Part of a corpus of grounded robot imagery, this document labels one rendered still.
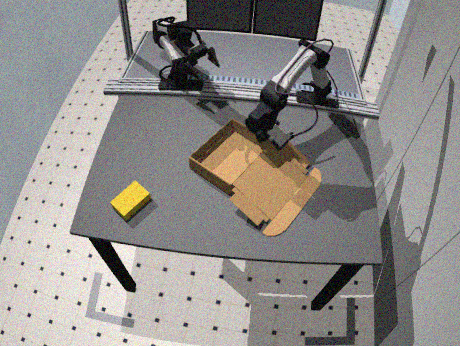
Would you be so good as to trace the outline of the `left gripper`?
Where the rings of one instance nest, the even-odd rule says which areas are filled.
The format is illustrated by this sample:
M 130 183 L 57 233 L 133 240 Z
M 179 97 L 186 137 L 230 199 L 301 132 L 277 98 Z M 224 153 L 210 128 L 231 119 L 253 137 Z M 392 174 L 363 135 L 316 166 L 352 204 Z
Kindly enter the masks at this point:
M 259 143 L 265 142 L 271 136 L 279 147 L 281 147 L 293 134 L 290 135 L 290 131 L 285 134 L 278 126 L 279 124 L 280 122 L 277 120 L 269 122 L 260 132 L 255 133 L 257 141 Z

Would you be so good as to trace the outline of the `yellow rectangular block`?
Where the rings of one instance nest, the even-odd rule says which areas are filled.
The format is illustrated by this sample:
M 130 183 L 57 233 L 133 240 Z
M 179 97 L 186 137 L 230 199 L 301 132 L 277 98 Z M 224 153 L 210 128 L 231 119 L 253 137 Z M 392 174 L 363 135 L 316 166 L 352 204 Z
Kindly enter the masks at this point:
M 150 199 L 150 193 L 134 181 L 110 203 L 125 220 L 128 220 Z

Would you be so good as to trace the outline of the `grey slotted metal crossbar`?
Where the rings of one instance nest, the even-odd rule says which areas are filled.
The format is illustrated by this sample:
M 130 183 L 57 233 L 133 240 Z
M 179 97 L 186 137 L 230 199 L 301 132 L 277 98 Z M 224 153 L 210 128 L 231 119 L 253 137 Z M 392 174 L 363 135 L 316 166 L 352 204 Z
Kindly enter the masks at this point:
M 261 103 L 259 100 L 261 90 L 205 85 L 203 85 L 202 91 L 159 90 L 159 83 L 118 83 L 118 81 L 119 79 L 109 79 L 103 90 L 104 95 L 201 98 L 257 104 Z M 286 107 L 315 110 L 310 104 L 298 103 L 296 101 L 296 96 L 289 96 L 287 100 L 288 102 Z M 368 101 L 366 101 L 366 103 L 367 105 L 362 105 L 338 101 L 339 108 L 318 105 L 315 106 L 317 111 L 379 120 L 380 114 L 377 103 Z

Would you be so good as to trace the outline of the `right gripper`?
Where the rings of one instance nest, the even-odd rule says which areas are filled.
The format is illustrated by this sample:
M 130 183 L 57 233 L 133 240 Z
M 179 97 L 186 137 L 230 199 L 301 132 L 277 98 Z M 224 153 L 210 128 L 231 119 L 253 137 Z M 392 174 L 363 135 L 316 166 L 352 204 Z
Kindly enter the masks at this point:
M 195 69 L 192 67 L 194 65 L 196 65 L 198 63 L 198 59 L 203 57 L 203 56 L 206 56 L 206 53 L 208 55 L 208 59 L 213 63 L 215 64 L 218 68 L 220 67 L 219 63 L 218 63 L 218 60 L 216 58 L 216 53 L 215 53 L 215 49 L 213 47 L 211 48 L 207 48 L 206 46 L 205 49 L 203 49 L 202 51 L 192 55 L 190 53 L 190 50 L 198 45 L 200 45 L 201 43 L 203 43 L 203 38 L 202 36 L 198 37 L 196 40 L 197 40 L 197 45 L 194 45 L 192 42 L 189 42 L 188 45 L 184 44 L 182 47 L 181 47 L 181 51 L 182 53 L 185 55 L 184 57 L 184 63 L 183 63 L 183 67 L 182 67 L 182 71 L 186 74 L 189 74 L 189 75 L 192 75 L 194 77 L 196 77 L 197 79 L 199 79 L 199 75 L 197 74 L 197 72 L 195 71 Z M 188 53 L 189 52 L 189 53 Z M 189 55 L 188 55 L 189 54 Z M 204 55 L 205 54 L 205 55 Z M 187 55 L 187 56 L 186 56 Z M 195 56 L 196 55 L 196 56 Z M 203 55 L 203 56 L 202 56 Z M 213 56 L 213 57 L 212 57 Z M 193 58 L 192 58 L 193 57 Z M 214 59 L 213 59 L 214 58 Z M 191 65 L 191 64 L 192 65 Z M 191 72 L 191 71 L 192 72 Z

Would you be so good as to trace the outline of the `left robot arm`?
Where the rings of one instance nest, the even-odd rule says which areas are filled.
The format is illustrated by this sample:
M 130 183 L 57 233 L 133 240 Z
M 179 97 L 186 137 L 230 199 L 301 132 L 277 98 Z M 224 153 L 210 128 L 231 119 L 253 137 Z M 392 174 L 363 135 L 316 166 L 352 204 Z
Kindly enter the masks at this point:
M 326 98 L 332 90 L 331 80 L 327 77 L 326 73 L 326 65 L 329 62 L 330 55 L 314 45 L 307 48 L 311 43 L 304 39 L 301 39 L 298 44 L 299 50 L 294 58 L 277 76 L 262 88 L 260 93 L 261 98 L 259 99 L 261 103 L 257 105 L 257 108 L 245 120 L 246 127 L 252 133 L 259 132 L 269 122 L 276 120 L 278 113 L 287 105 L 286 98 L 289 96 L 283 94 L 290 93 L 294 83 L 310 65 L 313 77 L 310 84 L 314 88 L 313 93 L 296 91 L 296 95 L 308 98 L 314 105 L 339 108 L 338 100 L 335 101 L 335 99 Z M 280 82 L 277 86 L 277 91 L 283 94 L 275 92 L 275 85 L 279 79 Z

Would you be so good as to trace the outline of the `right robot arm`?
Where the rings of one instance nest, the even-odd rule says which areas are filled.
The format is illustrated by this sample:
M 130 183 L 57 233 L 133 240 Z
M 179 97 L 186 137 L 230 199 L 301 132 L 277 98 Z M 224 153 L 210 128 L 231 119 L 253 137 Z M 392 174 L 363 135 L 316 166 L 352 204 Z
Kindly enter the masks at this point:
M 190 39 L 191 39 L 193 31 L 187 28 L 183 29 L 183 28 L 178 28 L 178 27 L 171 28 L 171 27 L 159 26 L 157 24 L 158 21 L 160 20 L 152 21 L 153 40 L 155 43 L 158 43 L 158 45 L 161 45 L 165 49 L 167 55 L 169 56 L 171 60 L 171 66 L 172 66 L 170 73 L 174 77 L 174 81 L 173 79 L 161 79 L 159 82 L 158 89 L 159 90 L 202 91 L 204 81 L 188 79 L 188 75 L 182 71 L 183 59 L 185 55 L 183 55 L 180 52 L 180 50 L 184 44 L 188 45 L 189 42 L 192 42 Z M 162 21 L 161 23 L 168 24 L 168 25 L 189 26 L 190 28 L 191 27 L 193 28 L 193 26 L 190 23 L 188 23 L 187 20 L 181 21 L 181 22 L 173 22 L 173 23 Z M 204 47 L 205 45 L 206 43 L 203 41 L 202 44 L 192 48 L 190 50 L 191 54 L 194 55 L 198 53 L 199 51 L 205 49 Z

